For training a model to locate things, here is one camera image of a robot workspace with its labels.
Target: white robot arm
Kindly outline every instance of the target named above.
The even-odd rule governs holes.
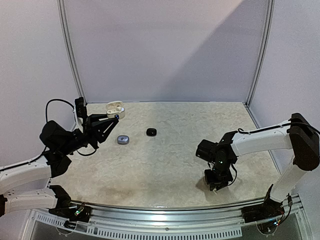
[[[253,131],[227,132],[220,142],[202,140],[196,156],[213,164],[204,171],[205,181],[210,190],[219,190],[234,182],[230,166],[239,156],[275,149],[293,149],[294,157],[278,181],[269,188],[261,206],[242,210],[246,222],[275,217],[284,213],[282,202],[286,199],[297,182],[308,171],[314,170],[320,163],[319,132],[299,114],[279,124],[259,128]]]
[[[42,152],[38,157],[0,167],[0,217],[17,210],[48,208],[50,213],[71,221],[89,221],[91,208],[71,205],[71,198],[61,186],[51,185],[32,191],[15,189],[36,180],[64,174],[71,163],[67,155],[72,155],[74,151],[87,147],[88,144],[95,150],[98,149],[98,143],[103,143],[119,122],[119,116],[87,116],[83,97],[75,100],[74,114],[81,129],[66,131],[55,121],[48,121],[40,134],[41,141],[49,148],[48,151]]]

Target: white plastic arm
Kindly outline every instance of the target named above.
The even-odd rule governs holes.
[[[57,198],[50,188],[32,190],[32,191],[15,191],[11,189],[3,194],[7,199],[5,202],[4,213],[24,209],[54,209],[57,205]]]
[[[283,121],[274,126],[282,126],[283,124],[288,123],[290,123],[290,121]],[[289,128],[290,125],[251,134],[243,134],[237,132],[232,138],[232,150],[234,151],[235,155],[239,157],[245,154],[260,151],[274,149],[292,149],[289,133],[287,132]]]
[[[27,184],[40,179],[51,178],[51,168],[49,165],[47,165],[47,159],[44,156],[41,156],[38,160],[32,163],[1,171],[1,169],[5,169],[10,166],[30,162],[34,158],[12,165],[0,167],[0,195],[17,186],[21,186],[23,184]]]
[[[273,185],[270,192],[270,199],[281,203],[284,199],[286,199],[288,193],[295,187],[295,185],[300,181],[300,179],[308,173],[308,171],[304,171],[300,169],[297,165],[293,164],[294,157],[292,157],[291,162],[288,167],[281,174],[280,178]]]

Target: corner wall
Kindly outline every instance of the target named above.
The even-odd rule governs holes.
[[[320,2],[276,0],[261,74],[250,110],[264,127],[301,113],[320,129]],[[293,152],[274,151],[281,172]],[[320,167],[296,187],[315,240],[320,239]]]
[[[88,103],[245,102],[268,0],[68,0],[65,9]]]
[[[52,98],[78,97],[56,0],[0,1],[0,166],[28,160],[44,145],[39,134]],[[49,119],[70,129],[70,106],[52,103]],[[28,211],[0,218],[0,239],[17,240]]]

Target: cable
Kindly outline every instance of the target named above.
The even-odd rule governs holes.
[[[83,153],[81,153],[81,152],[79,152],[79,151],[77,150],[78,154],[80,154],[81,156],[84,156],[84,157],[89,157],[89,156],[95,154],[96,151],[97,151],[97,149],[95,149],[95,150],[94,150],[93,152],[91,152],[91,153],[83,154]]]
[[[287,195],[287,200],[288,200],[288,206],[289,206],[289,211],[288,211],[288,214],[285,216],[285,218],[283,219],[283,213],[282,213],[282,217],[281,219],[278,221],[277,223],[277,226],[279,226],[280,224],[282,224],[285,220],[287,220],[287,218],[289,217],[290,213],[291,213],[291,208],[292,208],[292,205],[293,205],[293,202],[292,202],[292,197],[291,195],[288,193]]]
[[[45,122],[46,123],[48,122],[48,105],[49,105],[49,103],[54,102],[54,101],[66,103],[66,104],[70,105],[72,107],[72,109],[74,109],[74,106],[70,102],[68,102],[66,100],[63,100],[63,99],[60,99],[60,98],[51,99],[45,105]],[[13,168],[16,168],[16,167],[20,167],[20,166],[23,166],[23,165],[31,164],[31,163],[37,161],[39,158],[41,158],[43,156],[43,154],[45,153],[46,149],[47,149],[47,147],[45,146],[43,151],[40,153],[40,155],[38,157],[36,157],[35,159],[31,160],[31,161],[26,161],[26,162],[19,163],[19,164],[13,165],[13,166],[8,166],[8,167],[5,167],[5,168],[2,168],[2,169],[0,169],[0,172],[5,171],[5,170],[9,170],[9,169],[13,169]]]
[[[304,123],[304,122],[292,122],[291,125],[301,125],[301,126],[307,126],[308,128],[314,130],[317,134],[320,135],[320,131],[318,129],[316,129],[314,126],[311,126],[307,123]]]
[[[231,163],[231,167],[233,168],[233,170],[235,172],[235,177],[234,177],[233,181],[230,184],[228,184],[228,186],[232,185],[236,181],[237,175],[238,175],[237,169],[235,168],[235,166],[232,163]]]
[[[49,105],[49,103],[55,102],[55,101],[56,102],[63,102],[63,103],[70,105],[72,107],[72,110],[75,108],[70,102],[63,100],[63,99],[60,99],[60,98],[54,98],[54,99],[49,100],[45,105],[45,122],[46,123],[48,122],[48,105]]]
[[[276,125],[276,126],[270,126],[270,127],[266,127],[266,128],[261,128],[261,129],[258,129],[258,130],[253,130],[253,131],[244,131],[242,128],[238,128],[238,132],[240,134],[256,134],[256,133],[260,133],[260,132],[264,132],[264,131],[267,131],[267,130],[271,130],[271,129],[278,129],[278,128],[281,128],[281,127],[285,127],[285,126],[306,126],[312,130],[314,130],[316,133],[318,133],[320,135],[320,131],[318,129],[316,129],[315,127],[311,126],[310,124],[307,124],[307,123],[303,123],[303,122],[289,122],[289,123],[285,123],[283,125]]]
[[[260,128],[258,130],[253,130],[253,131],[250,131],[250,132],[244,131],[242,128],[238,128],[238,132],[240,134],[256,134],[256,133],[264,132],[264,131],[271,130],[271,129],[278,129],[278,128],[289,126],[289,125],[291,125],[291,123],[285,123],[283,125],[276,125],[276,126],[269,126],[269,127],[266,127],[266,128]]]
[[[281,225],[285,220],[287,220],[287,218],[289,217],[289,215],[291,213],[291,208],[292,208],[292,205],[290,206],[288,214],[285,216],[285,218],[283,220],[281,220],[281,219],[279,220],[278,226]]]
[[[23,162],[23,163],[19,163],[17,165],[13,165],[13,166],[8,166],[8,167],[5,167],[5,168],[2,168],[2,169],[0,169],[0,172],[5,171],[5,170],[9,170],[9,169],[13,169],[13,168],[16,168],[16,167],[20,167],[20,166],[23,166],[23,165],[31,164],[31,163],[37,161],[39,158],[41,158],[43,156],[44,152],[46,151],[46,149],[47,149],[47,147],[45,147],[43,149],[43,151],[40,153],[40,155],[38,157],[36,157],[35,159],[33,159],[31,161],[26,161],[26,162]]]

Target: marble tabletop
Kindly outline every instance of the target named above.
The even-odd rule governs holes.
[[[88,104],[88,114],[106,113]],[[207,162],[196,157],[202,139],[218,142],[226,132],[255,129],[242,103],[133,102],[126,116],[92,156],[74,153],[68,171],[52,179],[73,200],[128,207],[201,207],[264,197],[279,174],[268,152],[238,158],[231,186],[215,194],[204,181]],[[157,129],[147,136],[148,128]],[[117,144],[128,135],[128,145]],[[88,154],[91,147],[79,151]]]

